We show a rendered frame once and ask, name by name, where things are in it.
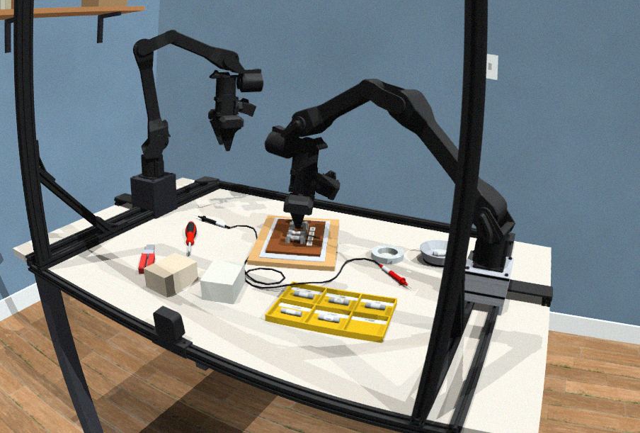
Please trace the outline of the beige block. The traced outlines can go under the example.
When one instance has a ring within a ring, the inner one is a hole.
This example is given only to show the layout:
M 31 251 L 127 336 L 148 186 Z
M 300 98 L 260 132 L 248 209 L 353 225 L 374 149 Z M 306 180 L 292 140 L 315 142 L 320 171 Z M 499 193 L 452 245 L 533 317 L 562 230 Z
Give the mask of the beige block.
M 172 254 L 144 268 L 146 287 L 169 297 L 198 281 L 197 262 Z

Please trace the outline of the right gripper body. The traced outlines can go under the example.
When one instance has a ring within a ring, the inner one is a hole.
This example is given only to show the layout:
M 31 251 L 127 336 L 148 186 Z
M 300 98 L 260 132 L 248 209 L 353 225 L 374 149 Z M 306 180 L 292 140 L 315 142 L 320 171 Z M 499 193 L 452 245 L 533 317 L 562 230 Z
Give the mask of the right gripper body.
M 316 177 L 316 167 L 298 167 L 292 163 L 290 170 L 289 192 L 293 192 L 285 198 L 283 211 L 300 215 L 311 215 L 314 201 L 309 195 L 312 177 Z

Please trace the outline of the red-handled pliers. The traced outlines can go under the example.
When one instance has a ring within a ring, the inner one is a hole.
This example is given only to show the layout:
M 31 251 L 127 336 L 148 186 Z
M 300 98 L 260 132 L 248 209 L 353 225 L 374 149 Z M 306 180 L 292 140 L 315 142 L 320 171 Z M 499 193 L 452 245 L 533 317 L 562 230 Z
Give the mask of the red-handled pliers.
M 143 254 L 141 255 L 140 263 L 139 263 L 139 274 L 144 274 L 144 268 L 154 263 L 155 255 L 154 255 L 155 244 L 147 244 L 146 249 L 144 249 Z M 148 259 L 148 262 L 147 262 Z

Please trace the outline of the yellow tray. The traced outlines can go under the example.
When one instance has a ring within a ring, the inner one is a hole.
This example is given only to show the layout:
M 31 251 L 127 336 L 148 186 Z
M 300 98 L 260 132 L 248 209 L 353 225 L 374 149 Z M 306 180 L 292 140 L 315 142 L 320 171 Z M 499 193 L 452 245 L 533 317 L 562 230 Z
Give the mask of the yellow tray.
M 294 296 L 294 291 L 313 293 L 314 299 Z M 350 304 L 330 303 L 329 297 L 346 299 Z M 366 302 L 386 305 L 386 309 L 366 308 Z M 382 343 L 396 303 L 397 298 L 297 284 L 286 288 L 265 314 L 265 318 L 268 322 L 303 330 Z M 300 310 L 302 316 L 281 313 L 281 308 Z M 319 314 L 341 319 L 339 323 L 319 320 Z

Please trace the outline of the white rectangular block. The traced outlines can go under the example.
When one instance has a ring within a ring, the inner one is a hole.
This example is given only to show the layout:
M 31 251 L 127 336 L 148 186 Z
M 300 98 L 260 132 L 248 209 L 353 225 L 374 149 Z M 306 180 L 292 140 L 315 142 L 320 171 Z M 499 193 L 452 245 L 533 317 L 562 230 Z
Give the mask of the white rectangular block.
M 244 283 L 244 263 L 214 259 L 200 279 L 202 300 L 234 304 Z

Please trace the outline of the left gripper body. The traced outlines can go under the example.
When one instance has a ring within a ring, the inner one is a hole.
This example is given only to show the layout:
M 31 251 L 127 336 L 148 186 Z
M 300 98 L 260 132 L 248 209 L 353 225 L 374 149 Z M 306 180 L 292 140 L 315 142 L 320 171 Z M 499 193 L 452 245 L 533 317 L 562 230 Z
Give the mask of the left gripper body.
M 220 128 L 242 128 L 244 126 L 244 120 L 240 116 L 234 115 L 235 100 L 237 100 L 236 93 L 216 94 L 214 100 L 215 109 L 211 109 L 208 112 L 210 120 L 219 121 Z

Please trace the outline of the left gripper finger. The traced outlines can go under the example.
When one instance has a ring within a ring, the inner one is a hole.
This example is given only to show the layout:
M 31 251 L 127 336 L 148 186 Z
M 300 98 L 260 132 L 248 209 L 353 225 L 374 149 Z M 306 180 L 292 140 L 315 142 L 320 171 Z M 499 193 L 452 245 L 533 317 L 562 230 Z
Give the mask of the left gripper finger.
M 240 129 L 241 128 L 220 128 L 219 127 L 219 132 L 222 137 L 222 141 L 224 143 L 224 147 L 226 151 L 230 151 L 235 132 Z
M 217 138 L 217 141 L 218 141 L 219 145 L 223 145 L 222 137 L 221 137 L 220 132 L 219 132 L 219 121 L 210 120 L 210 123 L 211 123 L 212 128 L 213 128 L 213 130 L 215 132 L 215 135 L 216 135 L 216 138 Z

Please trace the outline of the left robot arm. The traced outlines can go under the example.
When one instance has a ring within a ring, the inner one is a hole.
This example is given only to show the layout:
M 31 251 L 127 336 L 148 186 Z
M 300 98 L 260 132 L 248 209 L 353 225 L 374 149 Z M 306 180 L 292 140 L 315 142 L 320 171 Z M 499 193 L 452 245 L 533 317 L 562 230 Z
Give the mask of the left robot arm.
M 235 73 L 239 75 L 230 75 L 229 72 L 218 72 L 217 70 L 210 75 L 211 79 L 216 79 L 216 94 L 235 94 L 236 87 L 240 89 L 241 93 L 259 92 L 263 89 L 261 69 L 244 69 L 235 51 L 207 45 L 187 35 L 181 34 L 176 30 L 168 30 L 167 33 L 156 37 L 154 37 L 154 39 L 141 39 L 134 45 L 135 59 L 139 67 L 140 75 L 142 74 L 142 88 L 148 115 L 148 138 L 142 144 L 142 174 L 140 174 L 139 177 L 150 180 L 155 180 L 167 175 L 167 173 L 164 172 L 162 152 L 167 147 L 168 137 L 170 137 L 168 122 L 166 120 L 162 122 L 156 95 L 153 74 L 155 50 L 169 43 L 172 45 L 175 44 L 187 51 L 192 51 L 196 55 L 199 54 L 220 69 L 223 68 L 231 72 L 236 71 Z M 242 100 L 239 101 L 239 97 L 237 97 L 237 100 L 235 100 L 234 115 L 244 113 L 253 117 L 255 109 L 256 106 L 249 103 L 248 99 L 242 98 Z

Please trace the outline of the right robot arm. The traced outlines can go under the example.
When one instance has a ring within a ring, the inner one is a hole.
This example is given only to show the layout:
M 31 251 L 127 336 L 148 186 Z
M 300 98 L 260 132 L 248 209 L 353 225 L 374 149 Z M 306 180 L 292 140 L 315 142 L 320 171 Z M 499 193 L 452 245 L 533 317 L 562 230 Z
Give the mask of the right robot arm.
M 379 79 L 364 79 L 321 105 L 294 113 L 286 130 L 280 125 L 273 126 L 266 138 L 265 149 L 286 159 L 292 157 L 295 166 L 316 167 L 319 150 L 326 149 L 328 145 L 322 137 L 313 139 L 305 136 L 322 133 L 335 119 L 367 103 L 369 99 L 387 110 L 402 126 L 417 134 L 455 183 L 458 149 L 435 121 L 425 96 L 418 90 L 404 90 Z M 336 180 L 334 171 L 320 174 L 317 167 L 309 195 L 317 192 L 334 200 L 339 188 L 340 182 Z M 508 233 L 515 226 L 515 221 L 508 212 L 504 197 L 480 178 L 473 224 L 478 236 L 472 259 L 473 267 L 503 273 L 510 239 Z

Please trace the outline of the black tester probe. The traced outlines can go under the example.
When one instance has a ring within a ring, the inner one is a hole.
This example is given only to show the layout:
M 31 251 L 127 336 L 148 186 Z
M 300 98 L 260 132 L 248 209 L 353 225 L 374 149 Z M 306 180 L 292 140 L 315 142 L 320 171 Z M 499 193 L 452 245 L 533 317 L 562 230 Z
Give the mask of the black tester probe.
M 216 220 L 212 220 L 212 219 L 206 218 L 206 216 L 205 216 L 205 215 L 203 215 L 203 216 L 198 216 L 198 217 L 199 217 L 200 219 L 202 219 L 202 221 L 203 221 L 203 222 L 204 222 L 204 221 L 207 221 L 207 222 L 209 222 L 209 223 L 212 223 L 212 224 L 218 225 L 218 226 L 220 226 L 220 227 L 226 227 L 226 228 L 229 228 L 229 226 L 228 226 L 228 225 L 226 225 L 226 224 L 224 224 L 224 223 L 221 223 L 221 222 L 218 222 L 218 221 L 216 221 Z

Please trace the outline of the red and black screwdriver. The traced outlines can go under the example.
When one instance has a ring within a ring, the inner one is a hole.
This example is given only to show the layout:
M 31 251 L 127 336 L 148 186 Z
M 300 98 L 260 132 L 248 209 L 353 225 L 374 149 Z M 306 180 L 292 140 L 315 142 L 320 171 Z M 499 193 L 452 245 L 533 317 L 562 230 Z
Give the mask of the red and black screwdriver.
M 194 244 L 194 238 L 197 233 L 197 228 L 194 222 L 190 221 L 185 228 L 185 235 L 187 237 L 186 244 L 188 245 L 188 255 L 190 256 L 190 247 Z

